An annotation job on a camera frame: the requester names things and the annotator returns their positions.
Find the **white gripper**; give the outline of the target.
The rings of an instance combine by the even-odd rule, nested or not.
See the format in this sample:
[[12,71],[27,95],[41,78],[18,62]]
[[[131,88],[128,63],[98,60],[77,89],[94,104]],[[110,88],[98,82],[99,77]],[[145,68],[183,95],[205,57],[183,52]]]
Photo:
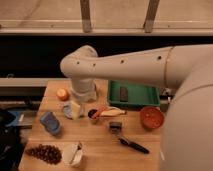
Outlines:
[[[71,90],[72,95],[79,101],[79,102],[89,102],[89,101],[95,101],[97,99],[97,93],[95,90],[91,90],[88,92],[77,92],[76,90]],[[70,109],[71,109],[71,117],[73,120],[76,120],[80,117],[80,110],[81,106],[71,100],[70,101]]]

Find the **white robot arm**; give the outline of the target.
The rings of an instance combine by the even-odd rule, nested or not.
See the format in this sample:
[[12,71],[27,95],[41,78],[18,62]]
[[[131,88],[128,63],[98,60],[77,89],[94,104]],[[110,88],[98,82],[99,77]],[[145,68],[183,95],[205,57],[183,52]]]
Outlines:
[[213,44],[169,46],[100,57],[85,45],[66,55],[60,70],[82,96],[95,79],[168,88],[158,171],[213,171]]

